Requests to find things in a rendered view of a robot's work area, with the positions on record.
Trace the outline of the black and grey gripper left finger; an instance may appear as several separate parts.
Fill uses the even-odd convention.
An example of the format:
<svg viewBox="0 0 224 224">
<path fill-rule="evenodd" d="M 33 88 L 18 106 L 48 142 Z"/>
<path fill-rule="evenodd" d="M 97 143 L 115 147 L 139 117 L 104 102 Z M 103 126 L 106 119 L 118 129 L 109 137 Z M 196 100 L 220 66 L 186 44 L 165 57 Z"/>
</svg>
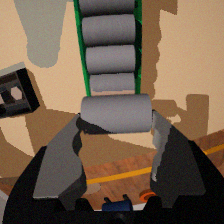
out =
<svg viewBox="0 0 224 224">
<path fill-rule="evenodd" d="M 11 190 L 2 224 L 35 224 L 51 214 L 75 210 L 75 201 L 87 191 L 79 132 L 80 113 L 40 148 Z"/>
</svg>

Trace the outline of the grey cylinder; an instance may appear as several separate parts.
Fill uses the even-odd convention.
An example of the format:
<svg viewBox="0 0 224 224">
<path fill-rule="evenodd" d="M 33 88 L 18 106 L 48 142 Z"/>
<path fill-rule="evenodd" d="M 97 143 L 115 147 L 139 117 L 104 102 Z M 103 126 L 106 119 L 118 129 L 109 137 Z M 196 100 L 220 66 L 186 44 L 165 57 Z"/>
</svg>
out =
<svg viewBox="0 0 224 224">
<path fill-rule="evenodd" d="M 134 44 L 87 47 L 86 65 L 89 75 L 134 72 Z"/>
<path fill-rule="evenodd" d="M 134 72 L 90 75 L 91 96 L 135 94 Z"/>
<path fill-rule="evenodd" d="M 80 118 L 85 135 L 150 132 L 150 97 L 147 93 L 85 96 Z"/>
<path fill-rule="evenodd" d="M 135 0 L 79 0 L 83 17 L 133 14 Z"/>
<path fill-rule="evenodd" d="M 82 33 L 86 47 L 134 44 L 134 14 L 84 17 Z"/>
</svg>

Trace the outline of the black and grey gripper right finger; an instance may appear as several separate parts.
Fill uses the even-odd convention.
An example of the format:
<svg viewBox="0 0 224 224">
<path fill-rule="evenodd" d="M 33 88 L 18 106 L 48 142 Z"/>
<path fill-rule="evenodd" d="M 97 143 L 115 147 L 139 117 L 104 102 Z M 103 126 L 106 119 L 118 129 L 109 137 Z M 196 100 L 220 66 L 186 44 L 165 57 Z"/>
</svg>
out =
<svg viewBox="0 0 224 224">
<path fill-rule="evenodd" d="M 162 208 L 181 209 L 224 224 L 224 177 L 192 140 L 152 109 L 154 156 L 150 189 Z M 161 148 L 161 149 L 160 149 Z"/>
</svg>

